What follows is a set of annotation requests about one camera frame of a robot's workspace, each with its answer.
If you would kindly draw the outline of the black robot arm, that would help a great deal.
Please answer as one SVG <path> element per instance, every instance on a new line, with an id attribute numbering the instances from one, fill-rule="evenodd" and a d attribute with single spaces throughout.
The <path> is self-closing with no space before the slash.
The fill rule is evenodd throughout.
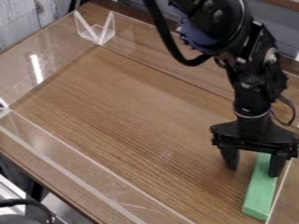
<path id="1" fill-rule="evenodd" d="M 283 96 L 289 77 L 282 70 L 277 39 L 250 12 L 247 0 L 170 0 L 182 14 L 184 42 L 215 59 L 234 89 L 234 122 L 210 127 L 226 166 L 239 166 L 239 152 L 271 155 L 267 175 L 278 177 L 298 156 L 299 136 L 286 129 L 273 104 L 294 104 Z"/>

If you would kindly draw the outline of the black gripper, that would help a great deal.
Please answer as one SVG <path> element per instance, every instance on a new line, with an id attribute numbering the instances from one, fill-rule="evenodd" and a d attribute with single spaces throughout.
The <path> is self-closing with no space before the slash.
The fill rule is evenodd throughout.
<path id="1" fill-rule="evenodd" d="M 269 176 L 281 176 L 286 161 L 298 157 L 299 140 L 295 133 L 279 127 L 270 114 L 259 118 L 239 116 L 234 122 L 210 127 L 212 144 L 219 148 L 222 158 L 230 170 L 239 167 L 239 150 L 271 154 Z"/>

